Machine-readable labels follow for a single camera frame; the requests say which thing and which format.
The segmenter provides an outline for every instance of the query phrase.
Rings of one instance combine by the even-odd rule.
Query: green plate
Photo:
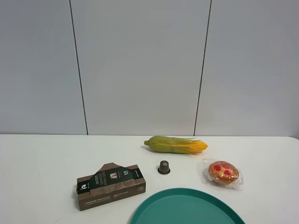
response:
[[[173,188],[146,199],[130,224],[245,224],[225,203],[199,190]]]

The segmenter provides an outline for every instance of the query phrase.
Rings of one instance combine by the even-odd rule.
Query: plastic wrap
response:
[[[208,182],[214,182],[225,188],[241,189],[244,184],[240,170],[226,161],[203,159],[202,171]]]

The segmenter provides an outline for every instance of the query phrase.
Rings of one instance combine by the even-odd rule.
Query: white table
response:
[[[127,224],[146,198],[176,187],[202,190],[219,198],[247,224],[297,223],[298,140],[201,137],[199,139],[209,147],[201,155],[192,157],[150,152],[142,146],[148,138],[0,135],[1,223]],[[234,164],[244,175],[244,189],[223,189],[204,182],[198,171],[203,158]],[[161,160],[169,162],[169,175],[157,172]],[[121,166],[138,164],[147,182],[146,193],[79,211],[74,193],[76,179],[95,173],[109,162]]]

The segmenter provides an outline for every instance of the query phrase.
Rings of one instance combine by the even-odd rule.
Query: red topping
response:
[[[232,175],[232,173],[229,170],[224,171],[224,174],[227,176]]]
[[[230,169],[230,165],[228,165],[228,164],[224,164],[224,165],[222,165],[225,169]]]
[[[216,165],[216,166],[214,166],[214,169],[215,169],[216,171],[220,171],[220,170],[221,170],[221,166]]]

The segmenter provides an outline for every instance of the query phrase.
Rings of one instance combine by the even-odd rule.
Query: coffee pod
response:
[[[163,174],[163,175],[170,173],[168,161],[163,160],[163,161],[160,162],[158,172],[159,172],[159,174]]]

